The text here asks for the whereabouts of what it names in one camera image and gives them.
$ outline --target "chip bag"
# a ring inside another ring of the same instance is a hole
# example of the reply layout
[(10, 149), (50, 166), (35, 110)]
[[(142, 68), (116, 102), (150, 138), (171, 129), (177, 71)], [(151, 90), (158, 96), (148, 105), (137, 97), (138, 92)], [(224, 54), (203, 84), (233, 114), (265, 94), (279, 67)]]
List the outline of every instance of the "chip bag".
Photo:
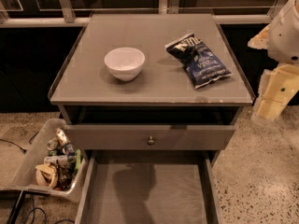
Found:
[(194, 34), (187, 34), (165, 45), (165, 48), (183, 64), (196, 89), (232, 74), (201, 39), (194, 37)]

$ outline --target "speckled floor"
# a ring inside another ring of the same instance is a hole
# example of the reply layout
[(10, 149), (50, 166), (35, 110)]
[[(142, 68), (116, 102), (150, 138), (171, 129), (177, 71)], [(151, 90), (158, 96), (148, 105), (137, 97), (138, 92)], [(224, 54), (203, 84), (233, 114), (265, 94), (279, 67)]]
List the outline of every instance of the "speckled floor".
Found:
[[(236, 132), (214, 167), (222, 223), (299, 223), (299, 106), (288, 106), (276, 122), (259, 126), (250, 120), (252, 107), (241, 113)], [(29, 139), (58, 113), (0, 114), (0, 138), (30, 148)], [(0, 141), (0, 186), (4, 187), (21, 164), (23, 154)], [(67, 200), (35, 197), (48, 223), (75, 220), (78, 205)], [(0, 223), (6, 223), (12, 201), (0, 202)], [(28, 196), (16, 223), (32, 209)], [(36, 222), (43, 215), (36, 212)]]

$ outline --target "white robot part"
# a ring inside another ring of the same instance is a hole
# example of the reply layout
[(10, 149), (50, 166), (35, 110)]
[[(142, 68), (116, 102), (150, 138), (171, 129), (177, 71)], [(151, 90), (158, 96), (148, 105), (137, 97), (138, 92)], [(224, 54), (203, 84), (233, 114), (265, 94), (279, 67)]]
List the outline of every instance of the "white robot part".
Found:
[(265, 71), (251, 119), (261, 125), (277, 119), (299, 91), (299, 0), (289, 0), (273, 21), (248, 43), (268, 49), (279, 62), (274, 71)]
[(299, 0), (289, 0), (271, 22), (268, 56), (280, 63), (299, 63)]

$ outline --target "gray bin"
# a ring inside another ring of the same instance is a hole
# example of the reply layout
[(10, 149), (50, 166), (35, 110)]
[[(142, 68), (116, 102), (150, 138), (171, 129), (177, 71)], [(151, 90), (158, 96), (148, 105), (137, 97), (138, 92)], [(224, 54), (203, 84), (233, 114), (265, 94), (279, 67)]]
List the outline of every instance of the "gray bin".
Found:
[(47, 187), (38, 186), (36, 182), (36, 166), (44, 163), (44, 158), (48, 156), (46, 144), (55, 136), (57, 128), (66, 125), (63, 119), (49, 119), (45, 122), (32, 146), (26, 152), (23, 162), (9, 183), (4, 189), (18, 189), (48, 193), (51, 196), (66, 198), (69, 201), (78, 203), (81, 197), (82, 187), (88, 167), (88, 163), (83, 159), (81, 166), (74, 178), (71, 188), (66, 191), (53, 190)]

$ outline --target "drawer handle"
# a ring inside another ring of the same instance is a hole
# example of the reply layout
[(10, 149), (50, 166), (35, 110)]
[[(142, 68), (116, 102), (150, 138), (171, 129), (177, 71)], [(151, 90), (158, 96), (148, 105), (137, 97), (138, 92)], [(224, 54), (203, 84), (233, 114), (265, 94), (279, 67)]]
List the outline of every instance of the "drawer handle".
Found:
[(150, 136), (149, 140), (148, 140), (148, 145), (153, 146), (155, 143), (156, 143), (156, 140), (153, 138), (153, 136)]

